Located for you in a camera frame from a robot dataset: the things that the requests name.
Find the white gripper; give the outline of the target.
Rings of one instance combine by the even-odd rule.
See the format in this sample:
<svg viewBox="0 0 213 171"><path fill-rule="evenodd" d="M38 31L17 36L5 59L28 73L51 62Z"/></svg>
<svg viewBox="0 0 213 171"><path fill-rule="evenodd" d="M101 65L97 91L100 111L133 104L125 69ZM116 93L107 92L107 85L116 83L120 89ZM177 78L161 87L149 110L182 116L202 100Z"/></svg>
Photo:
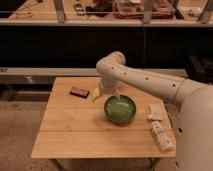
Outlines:
<svg viewBox="0 0 213 171"><path fill-rule="evenodd" d="M103 94L115 95L120 100L121 94L117 88L118 82L115 79L102 77L99 82L99 88L96 88L92 94L92 101L96 101L101 98Z"/></svg>

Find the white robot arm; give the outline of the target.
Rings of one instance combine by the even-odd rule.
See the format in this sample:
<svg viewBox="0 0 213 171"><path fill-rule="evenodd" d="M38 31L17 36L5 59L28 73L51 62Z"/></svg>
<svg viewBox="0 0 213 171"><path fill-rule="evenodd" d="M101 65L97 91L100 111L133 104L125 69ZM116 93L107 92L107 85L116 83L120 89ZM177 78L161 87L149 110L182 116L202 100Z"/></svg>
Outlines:
<svg viewBox="0 0 213 171"><path fill-rule="evenodd" d="M104 94L118 95L117 82L121 81L179 106L177 171L213 171L213 85L138 70L125 63L125 56L119 51L97 62L101 79L93 100Z"/></svg>

